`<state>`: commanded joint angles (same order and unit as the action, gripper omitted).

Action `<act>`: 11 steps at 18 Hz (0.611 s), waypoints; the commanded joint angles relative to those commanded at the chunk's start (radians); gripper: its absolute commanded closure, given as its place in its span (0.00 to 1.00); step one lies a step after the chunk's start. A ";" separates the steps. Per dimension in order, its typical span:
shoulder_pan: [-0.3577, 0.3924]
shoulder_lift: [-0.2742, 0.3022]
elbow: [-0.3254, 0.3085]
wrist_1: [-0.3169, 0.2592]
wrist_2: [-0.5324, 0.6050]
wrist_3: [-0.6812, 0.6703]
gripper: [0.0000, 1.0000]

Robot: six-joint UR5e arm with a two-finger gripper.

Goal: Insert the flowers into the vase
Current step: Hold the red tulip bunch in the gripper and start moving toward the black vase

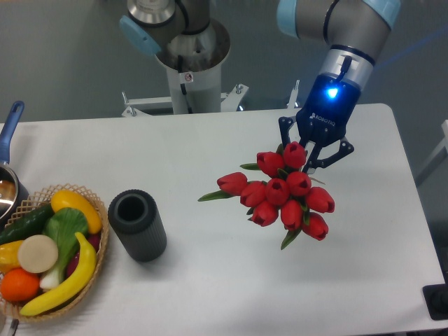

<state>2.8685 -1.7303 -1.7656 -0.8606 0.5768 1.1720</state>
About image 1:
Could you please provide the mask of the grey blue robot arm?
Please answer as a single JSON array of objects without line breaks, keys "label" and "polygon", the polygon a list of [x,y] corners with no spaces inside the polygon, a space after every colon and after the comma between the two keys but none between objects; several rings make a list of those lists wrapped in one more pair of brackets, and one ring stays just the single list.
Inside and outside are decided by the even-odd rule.
[{"label": "grey blue robot arm", "polygon": [[[399,1],[280,1],[278,28],[319,39],[328,54],[304,106],[281,118],[287,144],[296,126],[300,144],[313,144],[304,170],[313,173],[354,151],[346,128],[400,11]],[[230,51],[227,29],[208,1],[128,1],[120,19],[127,40],[166,71],[176,114],[221,112],[221,66]]]}]

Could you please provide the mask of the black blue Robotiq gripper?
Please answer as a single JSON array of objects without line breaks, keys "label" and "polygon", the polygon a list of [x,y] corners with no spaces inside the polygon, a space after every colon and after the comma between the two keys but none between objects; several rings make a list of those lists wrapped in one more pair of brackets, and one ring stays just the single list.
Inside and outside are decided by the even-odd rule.
[{"label": "black blue Robotiq gripper", "polygon": [[[337,82],[327,75],[319,75],[309,96],[295,116],[279,118],[281,143],[287,146],[291,127],[297,122],[300,144],[314,143],[311,154],[302,171],[313,174],[325,169],[354,152],[354,146],[345,136],[347,123],[361,95],[358,87],[344,81]],[[339,149],[330,157],[319,159],[322,147],[339,141]]]}]

